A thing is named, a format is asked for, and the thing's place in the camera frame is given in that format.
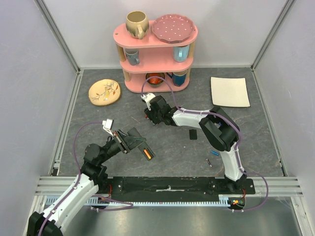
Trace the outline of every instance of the round wooden board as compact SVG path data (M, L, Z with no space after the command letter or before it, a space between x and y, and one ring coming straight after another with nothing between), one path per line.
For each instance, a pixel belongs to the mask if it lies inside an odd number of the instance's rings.
M119 84L111 79L94 83L89 90L89 99L96 106L106 106L116 102L122 91Z

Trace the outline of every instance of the metal floor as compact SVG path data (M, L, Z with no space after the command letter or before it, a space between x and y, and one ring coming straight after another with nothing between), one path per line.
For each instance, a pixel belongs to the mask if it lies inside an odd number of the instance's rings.
M256 206L261 199L249 198ZM301 236L290 198L269 198L254 211L219 207L148 207L100 212L82 208L64 236Z
M194 68L186 89L176 92L177 103L187 109L207 110L212 108L210 78L246 78L251 107L224 108L239 125L245 140L240 144L240 156L245 170L259 172L264 176L282 176L281 166L267 125L258 91L250 68ZM110 78L119 82L122 88L120 99L105 107L90 103L88 91L98 80ZM174 106L169 92L160 93ZM105 163L109 176L223 176L223 162L210 153L212 147L201 130L198 139L189 139L189 127L173 127L159 124L153 126L144 119L146 105L140 94L125 87L121 69L85 70L76 99L72 119L60 164L60 176L75 176L77 167L73 159L72 144L77 130L85 123L111 118L114 129L127 132L136 127L147 138L147 143L156 154L148 162L138 149L125 155L119 153ZM85 127L78 136L76 153L83 164L84 149L88 144L105 145L107 133L101 125ZM212 163L210 168L206 158Z

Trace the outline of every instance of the bowl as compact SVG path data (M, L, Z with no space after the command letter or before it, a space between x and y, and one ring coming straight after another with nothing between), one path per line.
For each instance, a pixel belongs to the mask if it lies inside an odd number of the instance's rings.
M163 79L165 79L165 74L164 73L147 73L146 74L146 79L148 79L149 77L152 77L152 76L162 77ZM152 86L154 88L157 88L157 87L162 85L164 80L162 80L160 78L157 78L157 77L151 78L151 79L149 79L147 81L150 86Z

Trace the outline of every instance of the shelf tier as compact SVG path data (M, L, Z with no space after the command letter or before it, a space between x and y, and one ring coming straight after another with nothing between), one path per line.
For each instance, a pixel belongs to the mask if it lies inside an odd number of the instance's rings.
M142 48L139 49L138 65L130 65L128 60L121 61L122 68L133 74L150 72L175 72L188 69L193 58L184 62L176 62L173 58L173 48Z
M176 47L176 46L185 46L194 42L198 35L198 29L195 26L195 31L192 35L181 43L164 43L160 41L156 36L152 33L151 26L154 21L149 21L150 28L147 34L143 37L143 39L133 38L128 33L125 24L121 24L114 30L114 40L116 44L123 48L161 48L161 47Z
M146 74L130 74L130 81L125 81L125 85L127 89L129 89L131 92L141 92L142 84L145 81ZM185 79L185 82L182 86L177 87L173 84L172 79L169 78L167 75L165 75L165 79L167 82L171 85L173 91L181 91L185 89L189 84L189 77ZM144 85L143 92L170 92L170 89L168 85L163 82L163 84L160 87L154 88L150 86L148 83Z

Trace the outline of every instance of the scalloped plate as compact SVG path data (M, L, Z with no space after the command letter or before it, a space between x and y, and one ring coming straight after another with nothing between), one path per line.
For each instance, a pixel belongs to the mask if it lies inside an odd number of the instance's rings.
M188 39L194 30L192 20L179 14L166 14L152 24L152 33L165 43L181 43Z

